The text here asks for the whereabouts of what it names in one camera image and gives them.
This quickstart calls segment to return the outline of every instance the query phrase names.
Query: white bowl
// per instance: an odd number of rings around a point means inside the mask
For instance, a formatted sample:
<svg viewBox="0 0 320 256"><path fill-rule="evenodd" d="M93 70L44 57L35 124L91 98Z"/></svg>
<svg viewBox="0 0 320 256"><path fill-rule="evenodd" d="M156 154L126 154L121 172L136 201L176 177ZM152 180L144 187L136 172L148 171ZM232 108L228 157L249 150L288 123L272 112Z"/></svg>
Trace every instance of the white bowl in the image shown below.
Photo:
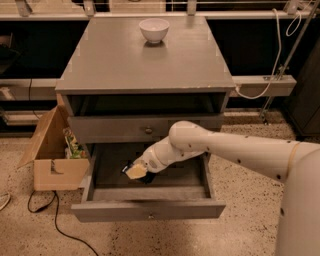
<svg viewBox="0 0 320 256"><path fill-rule="evenodd" d="M142 35L148 42L156 44L167 35L170 23L163 19L151 18L139 23Z"/></svg>

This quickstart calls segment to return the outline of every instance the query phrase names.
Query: gray cabinet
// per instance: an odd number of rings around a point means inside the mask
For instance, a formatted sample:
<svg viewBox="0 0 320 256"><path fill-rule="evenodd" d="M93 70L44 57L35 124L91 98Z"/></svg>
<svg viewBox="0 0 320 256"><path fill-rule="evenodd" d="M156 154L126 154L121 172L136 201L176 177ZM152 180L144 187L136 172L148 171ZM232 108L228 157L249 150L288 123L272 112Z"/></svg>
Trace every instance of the gray cabinet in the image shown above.
<svg viewBox="0 0 320 256"><path fill-rule="evenodd" d="M320 38L299 73L286 109L300 135L320 135Z"/></svg>
<svg viewBox="0 0 320 256"><path fill-rule="evenodd" d="M203 17L166 17L169 33L146 44L141 18L93 18L57 92L90 170L80 221L217 218L209 155L171 165L151 184L121 170L173 123L189 120L219 130L234 83Z"/></svg>

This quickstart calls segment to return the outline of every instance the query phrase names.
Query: cabinet top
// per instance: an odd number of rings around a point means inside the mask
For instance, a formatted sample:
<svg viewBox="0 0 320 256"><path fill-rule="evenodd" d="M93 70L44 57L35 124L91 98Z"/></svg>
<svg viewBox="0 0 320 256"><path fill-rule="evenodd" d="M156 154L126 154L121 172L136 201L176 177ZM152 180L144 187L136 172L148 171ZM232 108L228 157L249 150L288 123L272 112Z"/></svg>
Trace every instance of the cabinet top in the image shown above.
<svg viewBox="0 0 320 256"><path fill-rule="evenodd" d="M145 18L92 18L58 93L126 94L225 92L232 76L204 17L165 17L160 44L143 37Z"/></svg>

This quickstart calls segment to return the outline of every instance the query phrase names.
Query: black cable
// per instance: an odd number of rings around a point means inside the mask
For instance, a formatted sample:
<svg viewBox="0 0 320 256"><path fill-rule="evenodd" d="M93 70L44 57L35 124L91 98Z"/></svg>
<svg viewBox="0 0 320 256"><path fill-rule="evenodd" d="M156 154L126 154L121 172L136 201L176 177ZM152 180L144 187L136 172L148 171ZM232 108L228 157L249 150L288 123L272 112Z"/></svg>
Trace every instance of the black cable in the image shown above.
<svg viewBox="0 0 320 256"><path fill-rule="evenodd" d="M36 210L31 210L30 208L30 202L31 202L31 198L33 196L33 194L35 193L36 191L33 190L33 192L31 193L30 197L29 197L29 201L28 201L28 211L31 212L31 213L38 213L38 212L42 212L43 210L47 209L53 202L53 200L55 199L56 195L54 194L50 203L44 205L44 206L41 206L40 208L36 209Z"/></svg>
<svg viewBox="0 0 320 256"><path fill-rule="evenodd" d="M66 233L64 233L63 231L60 230L60 228L58 227L58 213L59 213L59 206L60 206L60 202L59 202L59 201L60 201L60 199L59 199L59 196L58 196L57 191L52 191L52 192L53 192L54 195L53 195L51 201L50 201L48 204L46 204L46 205L38 208L37 210L31 210L31 209L30 209L30 201L31 201L31 198L32 198L33 194L35 193L35 191L33 191L33 192L31 193L30 198L29 198L29 201L28 201L28 210L29 210L29 212L31 212L31 213L41 212L41 211L45 210L46 208L48 208L48 207L52 204L52 202L54 201L54 199L57 198L57 208L56 208L56 214L55 214L55 217L54 217L54 225L55 225L57 231L58 231L61 235L64 235L64 236L66 236L66 237L68 237L68 238L70 238L70 239L73 239L73 240L76 240L76 241L78 241L78 242L81 242L81 243L85 244L86 246L88 246L88 247L93 251L93 253L94 253L95 255L99 256L99 254L95 251L95 249L93 249L93 247L92 247L91 245L89 245L87 242L81 240L80 238L77 238L77 237L74 237L74 236L70 236L70 235L68 235L68 234L66 234Z"/></svg>

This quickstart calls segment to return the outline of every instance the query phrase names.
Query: black cabinet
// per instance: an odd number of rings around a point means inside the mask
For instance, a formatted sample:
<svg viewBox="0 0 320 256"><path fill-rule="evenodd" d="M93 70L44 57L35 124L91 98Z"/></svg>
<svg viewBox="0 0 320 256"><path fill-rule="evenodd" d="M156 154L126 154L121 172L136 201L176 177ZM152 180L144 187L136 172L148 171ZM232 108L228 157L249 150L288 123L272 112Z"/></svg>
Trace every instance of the black cabinet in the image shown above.
<svg viewBox="0 0 320 256"><path fill-rule="evenodd" d="M299 73L286 110L301 136L320 135L320 38Z"/></svg>

